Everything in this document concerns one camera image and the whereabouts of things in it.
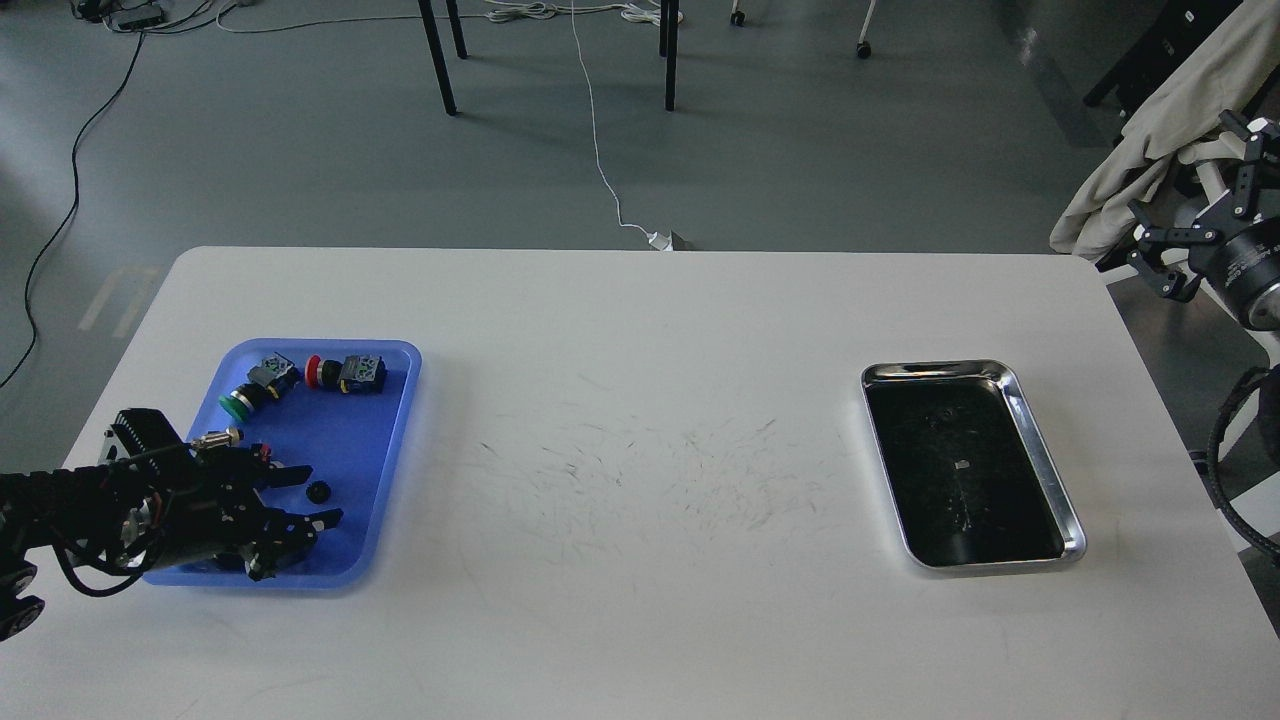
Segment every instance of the wire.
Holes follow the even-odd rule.
[[[142,574],[146,570],[140,570],[138,573],[129,574],[124,580],[109,587],[109,588],[91,588],[84,584],[84,580],[76,573],[76,568],[72,566],[70,557],[67,555],[67,546],[61,542],[54,544],[54,557],[58,560],[58,568],[61,569],[63,577],[67,578],[67,583],[76,588],[81,594],[87,594],[90,597],[111,597],[113,594],[124,592],[133,583],[142,579]]]
[[[147,3],[142,3],[141,5],[137,5],[137,6],[129,8],[129,9],[131,10],[136,10],[137,8],[142,8],[145,5],[154,5],[155,1],[156,0],[148,0]],[[111,15],[106,15],[105,18],[102,18],[102,24],[106,26],[106,29],[109,29],[109,31],[111,31],[114,33],[119,33],[119,35],[132,35],[134,32],[145,32],[147,35],[182,35],[184,32],[191,32],[193,29],[198,29],[198,28],[202,28],[205,26],[212,24],[214,18],[210,18],[210,19],[200,23],[198,26],[179,28],[179,26],[186,24],[186,23],[191,22],[192,19],[198,18],[200,15],[204,15],[205,13],[209,13],[210,10],[212,10],[215,1],[216,0],[202,0],[198,5],[196,5],[196,9],[193,9],[191,13],[188,13],[186,17],[179,18],[179,19],[173,20],[173,22],[168,22],[168,23],[163,23],[163,24],[156,24],[156,26],[151,26],[151,27],[146,27],[146,28],[120,29],[111,20]],[[233,0],[232,3],[228,3],[223,8],[223,14],[229,13],[236,6],[238,6],[237,1]]]
[[[1240,406],[1244,405],[1244,401],[1262,386],[1262,380],[1266,379],[1266,375],[1267,370],[1265,368],[1253,368],[1248,370],[1235,383],[1235,387],[1231,389],[1231,393],[1228,395],[1226,401],[1222,402],[1222,407],[1217,414],[1217,421],[1213,423],[1213,429],[1208,436],[1208,447],[1204,450],[1204,478],[1210,497],[1213,500],[1213,505],[1222,511],[1222,518],[1226,519],[1228,524],[1230,524],[1242,538],[1248,541],[1249,544],[1258,548],[1262,555],[1267,556],[1272,565],[1280,568],[1280,544],[1260,533],[1253,528],[1253,525],[1245,521],[1239,512],[1235,511],[1235,507],[1231,506],[1231,501],[1226,498],[1226,491],[1222,489],[1222,480],[1217,477],[1219,452],[1221,450],[1222,437],[1226,434],[1226,428],[1231,424],[1231,419],[1235,418],[1235,414],[1240,411]]]
[[[622,19],[630,23],[650,23],[659,24],[662,22],[660,14],[654,9],[645,9],[635,3],[611,3],[608,5],[591,5],[585,8],[576,8],[573,3],[570,3],[568,8],[556,5],[554,3],[506,3],[502,0],[485,0],[490,5],[498,5],[495,10],[489,10],[488,13],[470,13],[460,14],[461,19],[477,19],[485,18],[492,23],[509,23],[518,19],[535,19],[535,20],[549,20],[558,15],[586,15],[591,13],[605,13],[609,10],[618,10]],[[221,10],[219,10],[214,17],[214,23],[218,24],[219,29],[227,32],[233,32],[237,35],[260,35],[268,32],[283,32],[287,29],[300,29],[305,27],[338,24],[338,23],[365,23],[375,20],[420,20],[421,14],[416,15],[372,15],[372,17],[358,17],[358,18],[332,18],[323,20],[311,20],[305,23],[296,23],[291,26],[282,27],[268,27],[268,28],[233,28],[223,24],[221,19],[230,12],[232,8],[237,5],[236,0],[230,0]],[[657,0],[649,0],[649,5],[653,8],[659,8]],[[436,15],[438,20],[448,19],[448,15]]]
[[[128,468],[131,465],[137,465],[142,460],[151,460],[152,457],[156,457],[159,455],[168,455],[170,452],[175,452],[175,451],[179,451],[179,450],[191,450],[191,443],[189,442],[179,442],[179,443],[174,443],[174,445],[166,445],[164,447],[157,447],[155,450],[148,450],[146,452],[140,452],[137,455],[131,455],[128,457],[123,457],[120,460],[115,460],[115,461],[108,462],[106,466],[108,468]]]
[[[311,20],[311,22],[307,22],[307,23],[297,23],[297,24],[292,24],[292,26],[255,28],[255,29],[227,27],[227,26],[223,24],[223,15],[225,15],[227,13],[229,13],[230,9],[234,8],[236,5],[237,5],[236,0],[232,0],[221,10],[219,10],[218,14],[214,15],[214,23],[218,26],[219,29],[224,29],[227,32],[234,32],[237,35],[260,35],[260,33],[265,33],[265,32],[283,32],[283,31],[287,31],[287,29],[298,29],[298,28],[303,28],[303,27],[328,26],[328,24],[338,24],[338,23],[366,23],[366,22],[374,22],[374,20],[408,20],[408,19],[417,19],[417,20],[420,20],[420,19],[422,19],[421,14],[417,14],[417,15],[379,15],[379,17],[369,17],[369,18],[335,18],[335,19],[328,19],[328,20]],[[477,15],[468,15],[468,17],[477,17]]]
[[[609,10],[621,10],[622,19],[628,23],[659,24],[662,22],[662,17],[658,10],[645,9],[635,3],[611,3],[608,5],[590,5],[585,8],[577,8],[576,3],[572,0],[570,1],[568,8],[556,5],[554,3],[504,3],[502,0],[485,0],[485,3],[502,6],[502,9],[489,10],[484,14],[484,17],[489,18],[489,22],[493,23],[507,23],[522,18],[549,20],[557,15],[589,15],[591,13],[607,13]],[[649,0],[649,5],[660,8],[657,0]]]
[[[591,143],[595,146],[595,169],[600,173],[600,179],[604,181],[604,187],[609,188],[609,195],[613,196],[613,209],[618,215],[620,228],[635,228],[645,234],[653,241],[654,233],[650,233],[645,228],[635,223],[622,222],[622,200],[618,197],[618,191],[613,190],[613,184],[609,182],[608,176],[604,174],[604,165],[600,163],[600,133],[596,128],[595,120],[595,90],[591,87],[591,73],[586,70],[586,60],[582,59],[582,40],[577,36],[577,14],[573,10],[573,0],[570,0],[570,24],[573,27],[573,44],[577,45],[577,64],[582,67],[582,77],[586,78],[586,99],[591,105]]]
[[[128,578],[131,575],[137,575],[138,573],[146,571],[145,569],[138,570],[136,568],[120,568],[118,565],[111,565],[106,560],[102,560],[97,555],[90,552],[88,548],[81,547],[76,541],[68,538],[65,534],[63,534],[61,530],[59,530],[51,523],[47,524],[47,528],[49,528],[49,534],[52,536],[54,538],[49,544],[51,544],[55,550],[61,548],[65,552],[74,555],[76,559],[79,560],[81,565],[87,565],[97,570],[99,573],[102,573],[104,575],[111,575],[115,578]]]
[[[115,92],[113,92],[111,96],[106,99],[106,102],[104,102],[101,108],[99,108],[92,115],[88,117],[87,120],[84,120],[84,124],[81,126],[79,132],[76,133],[76,141],[72,142],[72,188],[73,188],[72,206],[69,210],[67,210],[67,215],[63,217],[63,222],[58,223],[58,229],[54,231],[54,234],[49,236],[49,240],[45,241],[44,246],[41,246],[40,252],[36,254],[36,259],[31,261],[31,268],[27,270],[27,282],[23,283],[23,290],[22,290],[22,304],[23,309],[27,313],[27,324],[31,325],[31,342],[27,343],[27,350],[22,354],[22,357],[18,359],[18,363],[13,366],[13,369],[9,370],[9,374],[5,375],[3,380],[0,380],[0,388],[8,386],[9,380],[12,380],[13,377],[18,374],[18,370],[22,369],[22,365],[27,361],[27,357],[31,356],[31,351],[36,348],[36,338],[40,337],[40,328],[36,325],[36,316],[31,311],[31,281],[32,278],[35,278],[36,268],[40,265],[40,260],[45,256],[45,252],[47,252],[50,246],[54,245],[54,241],[58,240],[58,237],[67,228],[68,223],[72,222],[72,218],[76,215],[76,210],[79,209],[79,165],[77,164],[76,158],[79,154],[81,141],[84,140],[84,133],[88,132],[88,128],[90,126],[93,124],[93,120],[96,120],[99,115],[105,113],[106,109],[110,108],[113,102],[115,102],[115,100],[120,96],[120,94],[124,92],[124,86],[129,83],[129,77],[133,76],[133,68],[134,65],[138,64],[138,54],[142,53],[142,41],[146,38],[147,38],[146,33],[138,35],[138,45],[137,47],[133,49],[133,58],[129,60],[129,69],[124,70],[124,79],[120,81],[120,85],[119,87],[115,88]]]

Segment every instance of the chair leg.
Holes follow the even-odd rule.
[[[1098,85],[1094,85],[1093,90],[1089,90],[1088,95],[1084,96],[1085,105],[1088,105],[1089,108],[1097,108],[1102,102],[1102,99],[1111,92],[1111,90],[1116,86],[1117,79],[1120,78],[1120,63],[1111,65],[1111,69],[1107,70],[1105,76],[1102,76],[1102,79],[1098,81]]]
[[[668,0],[667,23],[660,35],[667,37],[667,110],[676,109],[676,45],[680,37],[680,0]]]
[[[671,15],[671,0],[658,4],[658,56],[667,56],[667,19]]]
[[[440,33],[435,29],[435,12],[431,10],[431,0],[417,0],[417,8],[422,12],[426,44],[431,49],[431,63],[435,65],[435,81],[440,83],[440,100],[444,101],[444,111],[457,115],[458,106],[453,104],[453,86],[449,85],[449,69],[444,67],[444,49],[440,47]]]
[[[467,44],[462,40],[462,18],[458,17],[458,0],[444,0],[444,6],[449,10],[449,27],[453,28],[453,49],[458,51],[458,58],[467,59]]]
[[[872,44],[867,41],[867,31],[872,27],[872,15],[876,14],[876,0],[867,8],[867,19],[863,20],[863,32],[858,35],[858,58],[865,60],[872,56]]]

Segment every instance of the concrete floor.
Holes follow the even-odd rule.
[[[1078,99],[1162,4],[893,0],[859,61],[863,3],[745,0],[748,27],[735,28],[727,0],[686,1],[676,113],[662,110],[657,28],[614,13],[577,24],[627,222],[704,251],[1050,252],[1050,228],[1121,124],[1114,101]],[[227,24],[415,12],[270,0]],[[148,37],[86,137],[79,213],[36,275],[41,341],[0,391],[0,466],[61,464],[138,313],[191,247],[645,251],[596,176],[570,20],[472,19],[466,38],[472,58],[449,58],[462,110],[449,118],[417,20]],[[0,10],[4,372],[27,343],[27,268],[72,199],[72,140],[134,42],[59,1]],[[271,282],[271,268],[225,272]],[[1114,295],[1198,447],[1235,377],[1265,355],[1203,304],[1174,306],[1134,281]],[[192,322],[218,322],[218,299]],[[1258,565],[1277,619],[1276,570]]]

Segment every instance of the plastic tray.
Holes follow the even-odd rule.
[[[300,382],[279,402],[260,409],[244,423],[234,421],[218,405],[218,396],[243,383],[248,369],[273,352],[292,360],[300,372],[311,355],[334,360],[381,355],[387,380],[379,395],[311,389]],[[311,465],[311,480],[324,480],[333,488],[329,502],[308,501],[306,484],[265,489],[262,502],[302,514],[342,507],[342,523],[321,533],[305,560],[257,583],[243,571],[224,570],[212,561],[155,570],[145,578],[157,585],[255,589],[325,589],[356,580],[378,547],[421,366],[422,355],[416,347],[393,340],[255,338],[233,347],[218,366],[187,439],[237,425],[244,432],[244,443],[268,443],[275,460]]]

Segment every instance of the stainless steel tray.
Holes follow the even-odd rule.
[[[1078,560],[1084,530],[1014,372],[872,365],[863,393],[908,553],[933,570]]]

